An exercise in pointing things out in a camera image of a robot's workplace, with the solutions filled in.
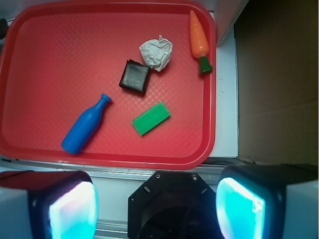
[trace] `white crumpled paper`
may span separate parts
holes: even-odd
[[[173,44],[159,35],[159,40],[149,40],[140,46],[145,64],[157,71],[161,71],[170,61]]]

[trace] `plastic carrot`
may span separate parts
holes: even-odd
[[[190,11],[189,15],[189,30],[191,51],[193,56],[199,59],[200,73],[211,73],[213,67],[206,57],[209,53],[209,45],[203,27],[193,10]]]

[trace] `blue bottle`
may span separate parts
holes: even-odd
[[[71,154],[78,154],[99,126],[104,106],[111,101],[105,94],[98,103],[87,109],[75,122],[62,142],[62,148]]]

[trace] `green rectangular sponge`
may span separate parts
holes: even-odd
[[[157,105],[153,106],[148,111],[133,120],[132,124],[140,136],[142,136],[158,126],[168,117],[170,117],[169,111],[162,102],[159,102]]]

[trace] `black sponge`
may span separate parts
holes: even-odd
[[[126,67],[120,81],[120,87],[144,94],[146,85],[149,81],[150,72],[150,67],[129,60],[126,62]]]

